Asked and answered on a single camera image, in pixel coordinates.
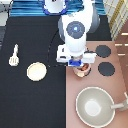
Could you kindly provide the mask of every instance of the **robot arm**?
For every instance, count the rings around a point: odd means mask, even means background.
[[[99,17],[94,8],[94,1],[83,0],[83,5],[84,10],[62,15],[58,21],[60,38],[65,44],[58,47],[57,62],[68,62],[69,66],[82,66],[83,63],[95,61],[96,53],[85,53],[86,34],[98,28],[99,24],[95,23],[94,17],[97,17],[96,22],[99,21]]]

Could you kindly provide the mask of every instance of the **small plate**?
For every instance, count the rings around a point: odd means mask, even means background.
[[[45,77],[47,73],[46,66],[43,63],[36,62],[31,64],[27,69],[27,76],[33,81],[39,81]]]

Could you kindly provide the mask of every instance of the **white bowl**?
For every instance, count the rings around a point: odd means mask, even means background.
[[[105,127],[115,116],[112,97],[103,89],[88,87],[83,89],[76,98],[76,111],[79,118],[91,127]]]
[[[36,62],[31,64],[27,69],[27,76],[33,81],[39,81],[45,77],[47,73],[46,66],[43,63]]]

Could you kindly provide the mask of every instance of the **bowl rim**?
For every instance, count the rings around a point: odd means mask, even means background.
[[[88,122],[86,122],[86,121],[81,117],[81,115],[80,115],[80,113],[79,113],[79,111],[78,111],[78,108],[77,108],[78,99],[79,99],[80,95],[81,95],[84,91],[89,90],[89,89],[98,89],[98,90],[103,91],[105,94],[108,95],[108,97],[109,97],[110,100],[112,101],[112,104],[114,105],[114,100],[112,99],[112,97],[110,96],[110,94],[109,94],[107,91],[105,91],[104,89],[102,89],[102,88],[100,88],[100,87],[86,87],[86,88],[84,88],[84,89],[77,95],[77,98],[76,98],[76,112],[77,112],[77,115],[79,116],[79,118],[80,118],[85,124],[87,124],[87,125],[90,126],[90,127],[94,127],[94,128],[96,128],[96,127],[98,127],[98,128],[105,127],[105,126],[109,125],[109,124],[113,121],[113,119],[114,119],[114,117],[115,117],[115,109],[113,109],[113,114],[112,114],[111,119],[110,119],[106,124],[104,124],[104,125],[99,125],[99,126],[91,125],[91,124],[89,124]]]

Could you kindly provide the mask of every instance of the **black stove burner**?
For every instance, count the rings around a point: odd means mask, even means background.
[[[115,72],[114,66],[109,62],[102,62],[98,66],[100,74],[103,76],[112,76]]]
[[[99,57],[106,58],[111,54],[111,49],[106,45],[99,45],[96,48],[96,54]]]

